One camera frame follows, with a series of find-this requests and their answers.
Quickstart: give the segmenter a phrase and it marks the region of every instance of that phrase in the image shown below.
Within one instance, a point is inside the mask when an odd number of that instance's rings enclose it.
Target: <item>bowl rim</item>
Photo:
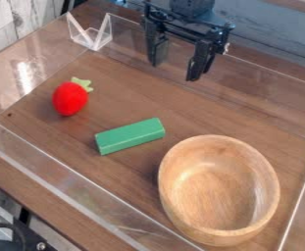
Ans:
[[[249,151],[255,152],[260,156],[260,158],[263,159],[263,161],[264,161],[264,163],[265,163],[265,165],[268,167],[269,175],[271,175],[272,180],[273,180],[275,199],[272,200],[271,207],[269,207],[268,211],[260,217],[260,219],[256,220],[253,224],[251,224],[249,226],[245,226],[243,228],[233,229],[233,230],[223,230],[223,229],[215,229],[215,228],[211,228],[211,227],[202,227],[202,226],[197,227],[197,226],[189,225],[185,221],[181,220],[181,218],[178,217],[178,214],[176,214],[176,212],[173,210],[174,209],[173,203],[170,202],[169,198],[165,196],[165,191],[164,191],[162,186],[161,186],[161,175],[162,175],[162,172],[164,172],[164,169],[165,169],[165,159],[177,150],[177,148],[180,146],[182,146],[188,142],[194,141],[194,140],[197,140],[200,138],[201,139],[202,138],[204,139],[217,138],[217,139],[223,139],[223,140],[229,141],[229,142],[232,141],[233,143],[243,145]],[[275,215],[277,205],[279,205],[279,201],[280,201],[280,184],[279,184],[279,179],[277,179],[277,175],[276,175],[276,172],[275,172],[275,168],[273,168],[271,162],[268,161],[268,159],[265,158],[265,156],[263,155],[263,153],[253,146],[251,146],[248,143],[245,143],[244,141],[241,141],[241,140],[239,140],[239,139],[236,139],[233,137],[229,137],[229,136],[225,136],[225,135],[206,134],[206,135],[198,135],[198,136],[190,137],[190,138],[180,141],[169,149],[168,153],[165,154],[165,156],[162,158],[162,161],[161,161],[161,164],[160,164],[160,169],[158,169],[157,181],[158,181],[158,193],[160,193],[161,204],[162,204],[162,208],[164,208],[164,211],[166,212],[168,217],[170,218],[172,221],[176,218],[177,222],[180,222],[181,225],[184,225],[186,228],[194,229],[194,230],[197,230],[197,231],[200,231],[202,233],[206,233],[206,234],[211,234],[211,235],[215,235],[215,236],[225,236],[225,237],[227,236],[229,236],[229,237],[241,236],[241,235],[245,235],[245,234],[252,233],[256,230],[261,229],[268,224],[268,222],[271,221],[271,219],[272,219],[272,217]]]

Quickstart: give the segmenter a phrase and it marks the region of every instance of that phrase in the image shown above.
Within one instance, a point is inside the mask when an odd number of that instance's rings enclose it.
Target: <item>wooden bowl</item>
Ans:
[[[275,169],[247,143],[204,135],[180,142],[158,171],[164,210],[196,241],[232,246],[265,227],[280,198]]]

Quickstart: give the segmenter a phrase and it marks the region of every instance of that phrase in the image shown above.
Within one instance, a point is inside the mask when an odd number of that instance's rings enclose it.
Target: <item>table surface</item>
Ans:
[[[90,3],[77,12],[86,24],[95,9],[99,6]],[[117,11],[136,18],[133,13]],[[236,53],[241,55],[243,51],[248,52],[240,48]],[[253,55],[264,64],[275,61],[255,52],[245,57]],[[156,182],[166,151],[182,139],[200,134],[223,134],[248,142],[267,156],[277,173],[281,186],[277,212],[255,239],[236,248],[209,250],[276,250],[305,180],[305,137],[299,136],[305,136],[305,87],[298,85],[303,82],[272,72],[272,76],[256,75],[251,65],[235,65],[233,58],[220,58],[216,64],[212,76],[204,78],[193,91],[87,51],[0,115],[0,124],[169,228],[174,226],[162,211]],[[73,75],[93,79],[95,92],[86,109],[77,116],[62,118],[51,106],[51,93]],[[285,95],[279,106],[276,98],[281,92]],[[101,157],[94,134],[152,117],[161,118],[166,137]],[[2,159],[0,187],[82,248],[133,250]],[[290,239],[291,250],[298,245],[299,239]]]

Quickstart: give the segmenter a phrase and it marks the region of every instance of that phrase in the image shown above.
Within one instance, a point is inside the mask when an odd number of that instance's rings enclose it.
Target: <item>red strawberry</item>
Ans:
[[[63,82],[53,94],[53,105],[58,113],[63,116],[75,115],[89,102],[89,92],[91,81],[73,77],[71,82]]]

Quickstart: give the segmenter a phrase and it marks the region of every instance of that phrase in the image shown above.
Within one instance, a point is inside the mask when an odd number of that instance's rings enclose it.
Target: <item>green block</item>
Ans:
[[[121,151],[165,137],[165,128],[158,118],[125,125],[98,133],[95,144],[101,155]]]

